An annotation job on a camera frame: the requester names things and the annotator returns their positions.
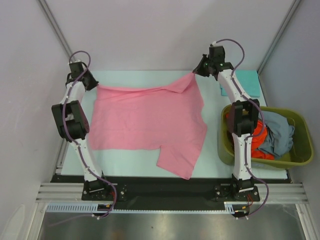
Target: metal frame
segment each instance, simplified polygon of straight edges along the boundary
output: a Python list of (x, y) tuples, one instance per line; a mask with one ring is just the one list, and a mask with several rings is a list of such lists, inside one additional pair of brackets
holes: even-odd
[(274, 36), (268, 50), (266, 51), (266, 54), (264, 55), (258, 69), (257, 72), (260, 75), (262, 73), (262, 71), (264, 70), (264, 67), (266, 66), (271, 54), (273, 53), (273, 51), (275, 50), (279, 40), (281, 39), (282, 35), (284, 34), (285, 30), (287, 29), (292, 17), (294, 16), (295, 12), (297, 11), (298, 7), (300, 6), (300, 3), (302, 2), (302, 0), (294, 0), (290, 9), (288, 10), (287, 14), (285, 15), (280, 28), (278, 29), (278, 32), (276, 33), (276, 35)]
[[(257, 184), (260, 192), (261, 201), (254, 204), (261, 204), (266, 196), (266, 188), (263, 184)], [(301, 225), (307, 240), (320, 239), (319, 232), (315, 226), (312, 212), (308, 203), (308, 199), (301, 183), (299, 184), (269, 184), (270, 193), (269, 200), (266, 204), (295, 204), (297, 212), (301, 221)], [(43, 183), (40, 186), (38, 196), (36, 198), (36, 210), (34, 218), (26, 240), (36, 240), (41, 231), (42, 222), (45, 215), (47, 206), (54, 205), (52, 203), (62, 203), (63, 205), (73, 206), (73, 212), (77, 212), (78, 208), (83, 204), (88, 205), (90, 201), (82, 201), (83, 183)], [(94, 202), (94, 205), (99, 203), (111, 204), (111, 201)], [(112, 211), (118, 214), (232, 214), (233, 206), (243, 204), (241, 202), (225, 202), (225, 210), (216, 211), (143, 211), (143, 210), (121, 210), (116, 209)], [(52, 208), (51, 211), (55, 212), (70, 212), (63, 211), (63, 207)], [(89, 211), (80, 211), (79, 213), (89, 213)]]
[(55, 174), (61, 174), (64, 162), (65, 162), (67, 150), (68, 150), (67, 141), (65, 139), (61, 139), (61, 144), (60, 144), (58, 154), (55, 159), (55, 165), (54, 165), (54, 169), (52, 171), (52, 176)]
[(63, 51), (65, 52), (65, 54), (67, 55), (67, 57), (69, 58), (73, 51), (70, 48), (69, 43), (67, 42), (64, 34), (62, 33), (57, 20), (55, 19), (50, 7), (48, 6), (48, 3), (46, 0), (36, 0), (39, 3), (39, 6), (45, 16), (45, 18), (47, 19), (49, 25), (51, 26), (51, 29), (53, 30), (54, 34), (56, 35), (58, 41), (61, 44), (61, 47), (63, 48)]
[(306, 240), (318, 240), (320, 234), (312, 217), (312, 211), (309, 204), (296, 204), (296, 209), (299, 214), (300, 222)]
[[(261, 201), (266, 197), (264, 184), (256, 184)], [(302, 183), (269, 184), (269, 198), (266, 204), (307, 204), (308, 199)], [(104, 203), (112, 201), (82, 201), (83, 183), (43, 183), (36, 197), (37, 203)], [(225, 202), (226, 204), (243, 204), (243, 202)]]

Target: white table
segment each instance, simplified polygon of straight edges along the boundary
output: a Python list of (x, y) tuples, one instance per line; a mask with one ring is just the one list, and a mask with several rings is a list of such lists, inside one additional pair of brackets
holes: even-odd
[[(93, 71), (101, 85), (113, 87), (151, 88), (168, 85), (190, 71)], [(233, 166), (224, 164), (218, 156), (218, 128), (222, 109), (230, 104), (228, 97), (221, 96), (219, 83), (213, 77), (196, 76), (204, 108), (202, 117), (207, 124), (207, 133), (202, 152), (195, 165), (192, 178), (230, 178)], [(91, 123), (96, 89), (85, 93), (83, 111)], [(265, 99), (260, 90), (260, 105)], [(96, 150), (94, 156), (106, 176), (122, 177), (177, 177), (156, 166), (160, 150)], [(285, 170), (253, 168), (253, 174), (264, 179), (286, 179)], [(75, 150), (68, 146), (62, 175), (83, 175), (83, 169)]]

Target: pink shirt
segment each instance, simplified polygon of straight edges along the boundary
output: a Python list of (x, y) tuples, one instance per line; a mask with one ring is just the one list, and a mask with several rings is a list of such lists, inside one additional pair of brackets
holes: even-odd
[(193, 73), (154, 88), (99, 85), (89, 142), (94, 150), (160, 148), (157, 166), (189, 179), (207, 132), (203, 106)]

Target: green plastic basket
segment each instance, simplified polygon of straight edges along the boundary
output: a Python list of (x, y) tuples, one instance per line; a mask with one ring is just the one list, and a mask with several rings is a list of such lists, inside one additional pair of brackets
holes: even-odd
[[(235, 152), (227, 135), (227, 118), (231, 105), (226, 106), (221, 113), (221, 127), (218, 131), (218, 155), (222, 162), (228, 165), (235, 163)], [(303, 166), (311, 162), (314, 157), (309, 130), (305, 119), (297, 112), (285, 108), (261, 106), (261, 110), (278, 113), (287, 118), (289, 125), (294, 126), (293, 147), (290, 152), (276, 160), (251, 158), (253, 167), (289, 169)]]

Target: clothing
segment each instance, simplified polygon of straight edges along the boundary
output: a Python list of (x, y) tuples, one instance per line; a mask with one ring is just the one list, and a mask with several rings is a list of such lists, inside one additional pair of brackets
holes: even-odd
[[(254, 132), (253, 132), (253, 135), (258, 135), (261, 130), (262, 130), (262, 127), (263, 127), (263, 123), (262, 121), (258, 120), (258, 123), (257, 123), (257, 126), (256, 128), (254, 129)], [(228, 135), (228, 138), (232, 141), (234, 141), (234, 139), (232, 138), (232, 135), (231, 133), (227, 132), (229, 135)], [(256, 159), (268, 159), (268, 160), (274, 160), (275, 157), (272, 155), (272, 154), (268, 154), (268, 153), (264, 153), (260, 150), (258, 150), (258, 147), (264, 143), (265, 139), (266, 139), (266, 136), (268, 135), (268, 132), (267, 132), (267, 128), (265, 127), (263, 129), (263, 132), (261, 135), (259, 136), (255, 136), (252, 138), (252, 142), (251, 142), (251, 157), (252, 158), (256, 158)]]
[(268, 134), (264, 143), (258, 147), (258, 150), (266, 154), (272, 154), (276, 159), (281, 158), (294, 145), (292, 136), (295, 127), (289, 125), (287, 119), (278, 113), (271, 111), (262, 112)]
[(189, 179), (207, 133), (203, 106), (193, 73), (154, 88), (98, 85), (89, 142), (94, 150), (160, 148), (157, 166)]

